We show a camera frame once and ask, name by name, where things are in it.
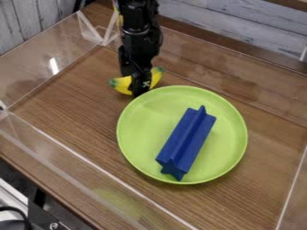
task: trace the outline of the green plate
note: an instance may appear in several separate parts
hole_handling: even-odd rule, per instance
[[[155,158],[187,110],[206,105],[218,120],[190,172],[182,181],[162,174]],[[247,147],[247,128],[240,113],[226,99],[191,86],[168,86],[139,96],[117,123],[117,141],[132,166],[151,178],[176,184],[211,181],[227,173]]]

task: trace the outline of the yellow banana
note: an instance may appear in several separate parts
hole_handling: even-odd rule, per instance
[[[162,67],[154,67],[151,69],[151,85],[149,85],[149,89],[152,89],[156,84],[159,83],[159,80],[162,78],[164,69]],[[113,78],[109,80],[109,85],[111,87],[120,93],[127,94],[127,95],[132,95],[132,92],[128,90],[128,87],[131,85],[132,82],[132,76],[124,76],[124,77],[119,77],[119,78]]]

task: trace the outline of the blue plastic toy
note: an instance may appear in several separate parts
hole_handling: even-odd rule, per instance
[[[178,181],[188,173],[216,117],[207,114],[206,106],[199,110],[187,109],[168,141],[162,148],[156,161],[162,173],[171,174]]]

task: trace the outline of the wooden table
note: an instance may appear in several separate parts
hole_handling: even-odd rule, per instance
[[[92,4],[84,14],[99,25],[107,23],[112,11]],[[171,26],[167,19],[162,23]],[[151,180],[124,160],[115,130],[133,98],[107,84],[120,75],[112,46],[96,47],[11,109],[85,162],[63,147],[52,148],[51,140],[39,136],[40,142],[33,138],[29,145],[45,162],[0,137],[5,145],[1,157],[99,229],[188,228],[156,204],[198,229],[275,229],[307,144],[307,78],[186,35],[183,26],[174,27],[182,33],[164,29],[164,45],[155,59],[155,65],[168,70],[159,87],[207,88],[238,108],[250,141],[236,168],[212,182],[175,186]],[[20,135],[39,134],[32,130]],[[131,187],[144,199],[127,199],[127,192],[129,198],[135,196]],[[96,196],[105,202],[97,202]],[[123,213],[115,215],[112,205]],[[135,221],[125,219],[127,213]]]

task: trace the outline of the table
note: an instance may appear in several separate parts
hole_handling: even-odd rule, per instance
[[[112,10],[96,3],[84,15],[93,27],[105,26]],[[120,75],[117,41],[104,48],[83,40],[77,22],[72,15],[0,59],[0,76],[17,79],[0,87],[9,104],[0,114],[5,161],[99,229],[283,229],[299,222],[306,227],[295,219],[306,211],[303,199],[286,205],[295,178],[306,183],[298,174],[307,165],[306,75],[184,29],[163,29],[155,65],[167,73],[159,87],[191,85],[219,93],[242,113],[250,135],[242,162],[226,176],[194,186],[166,184],[133,169],[117,146],[116,122],[133,100],[107,84]],[[45,66],[53,57],[57,66]],[[31,67],[37,62],[41,69]],[[19,100],[37,83],[44,84]]]

